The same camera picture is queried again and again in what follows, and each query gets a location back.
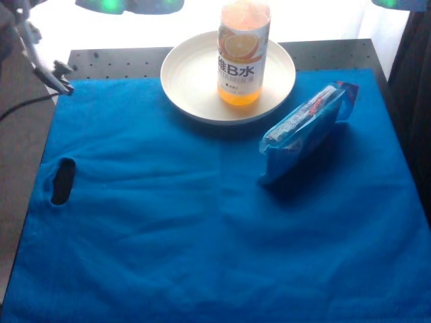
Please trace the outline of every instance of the plate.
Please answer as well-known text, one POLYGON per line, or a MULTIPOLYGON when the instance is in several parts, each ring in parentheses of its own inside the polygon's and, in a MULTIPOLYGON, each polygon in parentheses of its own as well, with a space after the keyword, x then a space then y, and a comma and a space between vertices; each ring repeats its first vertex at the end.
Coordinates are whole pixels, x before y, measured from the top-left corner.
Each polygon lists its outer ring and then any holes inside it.
POLYGON ((218 33, 206 32, 172 49, 165 58, 160 79, 169 100, 189 116, 211 124, 243 124, 274 111, 295 83, 295 65, 277 43, 269 41, 263 91, 248 106, 232 106, 217 90, 218 33))

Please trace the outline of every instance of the bottle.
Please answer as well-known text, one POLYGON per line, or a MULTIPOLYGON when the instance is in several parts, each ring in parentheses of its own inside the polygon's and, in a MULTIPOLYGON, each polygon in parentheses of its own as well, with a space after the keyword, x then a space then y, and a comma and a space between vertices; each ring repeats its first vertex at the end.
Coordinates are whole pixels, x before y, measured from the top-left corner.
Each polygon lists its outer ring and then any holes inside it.
POLYGON ((235 0, 222 8, 218 30, 218 92, 244 106, 262 92, 271 12, 259 0, 235 0))

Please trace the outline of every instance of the bright white background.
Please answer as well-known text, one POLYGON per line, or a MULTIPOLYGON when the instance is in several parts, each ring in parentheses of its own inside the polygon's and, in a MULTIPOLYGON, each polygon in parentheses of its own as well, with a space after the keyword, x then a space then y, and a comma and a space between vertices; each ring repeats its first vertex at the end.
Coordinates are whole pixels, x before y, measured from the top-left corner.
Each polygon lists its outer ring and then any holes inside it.
MULTIPOLYGON (((371 0, 267 0, 270 38, 276 42, 371 38, 385 75, 391 72, 408 11, 375 6, 371 0)), ((104 15, 48 0, 36 6, 30 21, 41 31, 37 45, 48 66, 67 62, 71 49, 175 46, 202 32, 216 30, 221 0, 185 0, 172 15, 104 15)))

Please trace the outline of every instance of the bottle label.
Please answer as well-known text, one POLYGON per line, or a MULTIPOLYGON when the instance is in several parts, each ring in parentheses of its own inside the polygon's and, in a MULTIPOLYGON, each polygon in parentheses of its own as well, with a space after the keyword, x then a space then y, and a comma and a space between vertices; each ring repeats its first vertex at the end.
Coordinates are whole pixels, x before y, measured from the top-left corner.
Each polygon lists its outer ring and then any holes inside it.
POLYGON ((236 96, 259 90, 268 49, 269 23, 254 30, 218 30, 218 85, 236 96))

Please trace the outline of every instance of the tissue packet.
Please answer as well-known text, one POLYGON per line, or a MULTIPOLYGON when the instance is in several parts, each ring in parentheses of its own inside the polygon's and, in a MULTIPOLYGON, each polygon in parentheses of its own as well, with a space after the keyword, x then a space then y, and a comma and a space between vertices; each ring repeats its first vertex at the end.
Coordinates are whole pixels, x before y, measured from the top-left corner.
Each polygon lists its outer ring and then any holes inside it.
POLYGON ((359 87, 344 82, 328 84, 263 136, 259 151, 266 156, 261 184, 269 184, 308 155, 331 132, 336 122, 352 113, 359 87))

